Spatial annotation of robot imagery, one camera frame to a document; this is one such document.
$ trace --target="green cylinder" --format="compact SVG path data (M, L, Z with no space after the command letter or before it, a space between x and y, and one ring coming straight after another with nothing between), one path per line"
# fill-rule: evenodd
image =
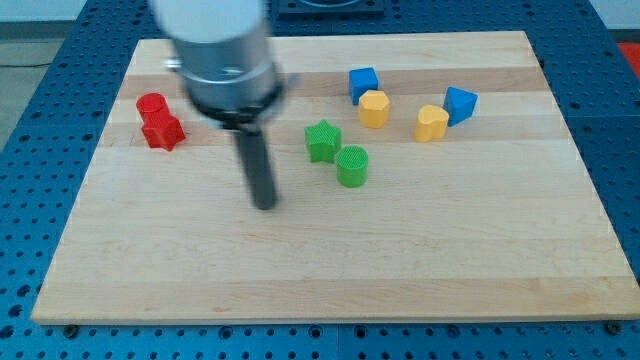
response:
M345 146L338 153L337 165L340 184L355 188L364 185L367 181L369 155L360 146Z

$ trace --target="wooden board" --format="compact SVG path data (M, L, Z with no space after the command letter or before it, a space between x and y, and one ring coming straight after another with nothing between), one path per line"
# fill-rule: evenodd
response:
M250 206L230 134L209 128L138 44L40 292L42 324L467 322L638 318L640 290L522 32L273 39L300 75L268 126L281 202ZM361 127L347 71L392 101ZM480 95L445 139L413 141L447 86ZM136 99L168 96L187 140L152 150ZM370 155L358 189L311 164L326 118Z

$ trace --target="gray floor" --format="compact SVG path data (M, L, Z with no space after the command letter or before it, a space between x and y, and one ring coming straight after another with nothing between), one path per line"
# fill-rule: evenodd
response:
M2 65L49 63L62 40L0 42L0 150L38 87L47 67L5 68Z

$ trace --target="green star block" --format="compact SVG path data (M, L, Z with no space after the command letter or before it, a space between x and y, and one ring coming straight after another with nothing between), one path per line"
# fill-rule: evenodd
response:
M304 138L307 150L311 155L311 162L333 163L336 154L342 147L342 130L331 126L324 119L318 125L307 126L304 129Z

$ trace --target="metal cylinder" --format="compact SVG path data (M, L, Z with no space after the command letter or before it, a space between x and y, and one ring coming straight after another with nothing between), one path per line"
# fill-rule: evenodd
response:
M276 87L278 76L267 42L266 21L222 42L173 39L192 101L233 110L251 106Z

